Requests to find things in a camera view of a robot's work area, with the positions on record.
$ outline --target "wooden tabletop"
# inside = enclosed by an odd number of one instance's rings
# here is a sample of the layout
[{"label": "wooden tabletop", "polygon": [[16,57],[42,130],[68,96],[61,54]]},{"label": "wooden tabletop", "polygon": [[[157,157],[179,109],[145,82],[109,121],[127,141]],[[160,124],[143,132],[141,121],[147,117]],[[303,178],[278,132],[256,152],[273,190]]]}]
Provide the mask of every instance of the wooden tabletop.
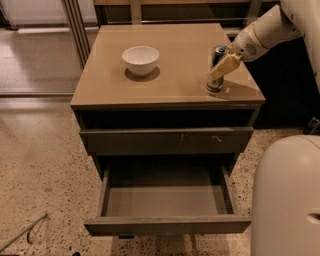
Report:
[{"label": "wooden tabletop", "polygon": [[[219,24],[102,26],[71,101],[73,109],[150,107],[170,104],[263,104],[242,63],[225,76],[219,93],[206,89],[211,51],[230,41]],[[126,70],[122,53],[146,45],[160,53],[145,78]]]}]

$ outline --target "wall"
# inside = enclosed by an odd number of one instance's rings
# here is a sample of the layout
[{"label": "wall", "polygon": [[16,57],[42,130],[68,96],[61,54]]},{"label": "wall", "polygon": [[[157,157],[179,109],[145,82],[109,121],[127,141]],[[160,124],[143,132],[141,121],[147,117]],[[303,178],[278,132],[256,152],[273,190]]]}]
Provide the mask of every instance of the wall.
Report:
[{"label": "wall", "polygon": [[[78,0],[83,21],[95,23],[92,0]],[[61,0],[0,0],[11,25],[66,23]]]}]

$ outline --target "drawer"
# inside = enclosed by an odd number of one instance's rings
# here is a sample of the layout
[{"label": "drawer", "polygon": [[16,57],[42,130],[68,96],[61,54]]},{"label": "drawer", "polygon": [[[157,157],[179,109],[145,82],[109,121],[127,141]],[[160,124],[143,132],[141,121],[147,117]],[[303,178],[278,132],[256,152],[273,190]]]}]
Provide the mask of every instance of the drawer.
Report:
[{"label": "drawer", "polygon": [[105,168],[92,236],[240,233],[223,163],[212,156],[118,157]]},{"label": "drawer", "polygon": [[241,153],[251,127],[81,130],[89,154],[159,155]]}]

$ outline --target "cabinet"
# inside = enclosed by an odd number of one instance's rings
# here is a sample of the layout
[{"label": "cabinet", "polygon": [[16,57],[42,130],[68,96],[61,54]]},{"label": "cabinet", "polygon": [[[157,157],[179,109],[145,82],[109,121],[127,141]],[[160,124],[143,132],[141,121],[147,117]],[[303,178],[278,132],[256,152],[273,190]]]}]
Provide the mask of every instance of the cabinet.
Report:
[{"label": "cabinet", "polygon": [[[242,65],[221,92],[206,90],[211,50],[229,43],[218,24],[104,26],[71,102],[102,179],[91,235],[236,233],[250,224],[229,175],[264,97]],[[122,52],[158,49],[145,78]]]}]

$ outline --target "speckled floor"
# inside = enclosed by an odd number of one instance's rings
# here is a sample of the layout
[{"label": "speckled floor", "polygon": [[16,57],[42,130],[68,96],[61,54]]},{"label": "speckled floor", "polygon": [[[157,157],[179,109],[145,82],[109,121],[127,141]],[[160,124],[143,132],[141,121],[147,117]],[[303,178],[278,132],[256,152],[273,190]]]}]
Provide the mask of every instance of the speckled floor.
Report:
[{"label": "speckled floor", "polygon": [[[1,38],[7,35],[0,33]],[[14,55],[2,56],[1,67],[8,58],[14,61]],[[51,65],[60,64],[56,60]],[[10,88],[15,76],[10,78],[10,69],[1,70],[0,81],[6,81],[1,89]],[[28,77],[25,81],[32,85]],[[76,80],[63,77],[60,81],[61,86],[73,88]],[[25,84],[20,82],[16,88]],[[48,214],[30,232],[30,243],[24,235],[0,255],[250,255],[250,227],[235,235],[91,237],[83,222],[95,217],[101,181],[78,131],[69,100],[0,100],[0,245]],[[301,134],[301,129],[254,132],[231,175],[241,213],[251,214],[253,178],[261,154],[274,141],[295,134]]]}]

